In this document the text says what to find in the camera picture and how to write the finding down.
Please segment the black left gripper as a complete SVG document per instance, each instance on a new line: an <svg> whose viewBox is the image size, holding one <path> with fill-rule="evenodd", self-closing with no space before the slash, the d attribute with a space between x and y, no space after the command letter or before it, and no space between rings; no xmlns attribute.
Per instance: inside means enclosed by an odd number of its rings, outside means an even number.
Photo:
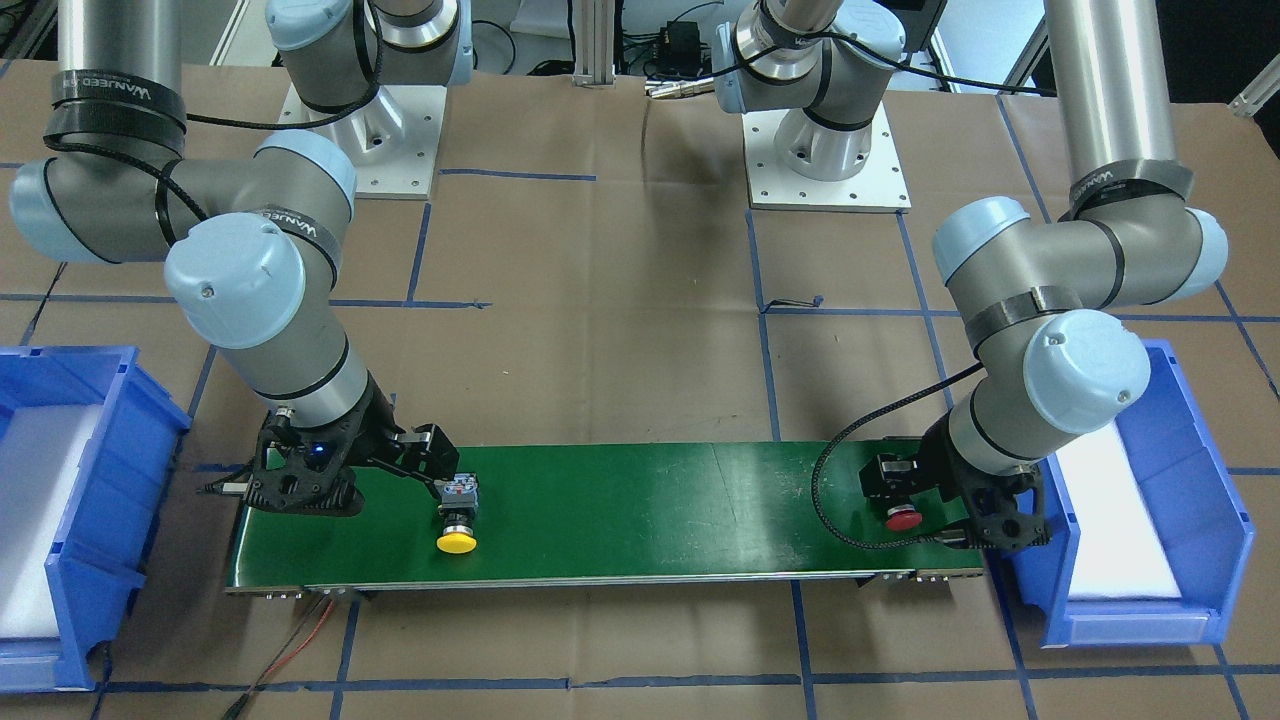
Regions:
<svg viewBox="0 0 1280 720"><path fill-rule="evenodd" d="M920 469L914 457L877 454L860 469L863 497L878 512L914 505L913 497L936 488L943 501L960 498L966 516L936 533L956 550L1020 551L1047 544L1044 483L1039 468L993 475L965 460L950 438L950 415L922 438Z"/></svg>

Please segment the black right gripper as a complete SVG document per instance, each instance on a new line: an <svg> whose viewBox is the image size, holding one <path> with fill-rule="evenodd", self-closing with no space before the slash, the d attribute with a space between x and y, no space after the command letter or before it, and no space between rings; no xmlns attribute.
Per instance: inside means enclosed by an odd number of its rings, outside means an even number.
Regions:
<svg viewBox="0 0 1280 720"><path fill-rule="evenodd" d="M353 466L419 480L442 501L436 483L452 480L458 465L460 452L439 425L402 432L370 378L356 405L324 427L266 421L242 502L266 512L352 518L364 507Z"/></svg>

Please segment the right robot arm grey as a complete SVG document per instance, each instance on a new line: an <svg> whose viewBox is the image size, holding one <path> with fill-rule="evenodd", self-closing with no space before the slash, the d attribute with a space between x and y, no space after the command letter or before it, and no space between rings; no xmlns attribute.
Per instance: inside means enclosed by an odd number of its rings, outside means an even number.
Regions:
<svg viewBox="0 0 1280 720"><path fill-rule="evenodd" d="M420 482L444 519L475 484L436 425L406 430L330 293L356 169L305 124L269 126L247 159L186 155L174 1L61 1L49 159L10 191L19 232L60 263L161 263L192 328L265 402L251 460L205 487L251 509L348 518L357 468Z"/></svg>

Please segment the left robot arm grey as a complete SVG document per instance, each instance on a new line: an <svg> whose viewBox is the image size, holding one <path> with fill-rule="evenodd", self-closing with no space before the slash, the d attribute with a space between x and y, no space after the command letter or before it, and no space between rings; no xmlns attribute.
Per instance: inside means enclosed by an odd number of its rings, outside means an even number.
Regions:
<svg viewBox="0 0 1280 720"><path fill-rule="evenodd" d="M936 265L986 377L914 455L861 469L863 497L892 539L852 537L826 511L824 468L851 429L820 451L812 503L845 544L1044 544L1038 462L1106 427L1149 383L1143 343L1108 310L1199 293L1226 265L1224 229L1188 205L1193 174L1178 158L1153 3L1044 10L1069 211L1034 224L1018 201L989 197L937 229ZM728 113L781 113L771 152L782 169L846 182L874 155L890 77L909 68L901 31L873 1L755 1L717 29L710 79Z"/></svg>

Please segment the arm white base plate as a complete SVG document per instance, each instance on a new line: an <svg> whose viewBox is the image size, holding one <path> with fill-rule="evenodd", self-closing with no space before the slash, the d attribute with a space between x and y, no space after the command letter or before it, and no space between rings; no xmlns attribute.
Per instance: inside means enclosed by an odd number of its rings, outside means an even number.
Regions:
<svg viewBox="0 0 1280 720"><path fill-rule="evenodd" d="M447 87L383 85L349 117L315 128L355 164L360 199L426 201L436 174Z"/></svg>
<svg viewBox="0 0 1280 720"><path fill-rule="evenodd" d="M750 205L792 211L896 213L913 206L884 105L840 132L800 109L741 115Z"/></svg>

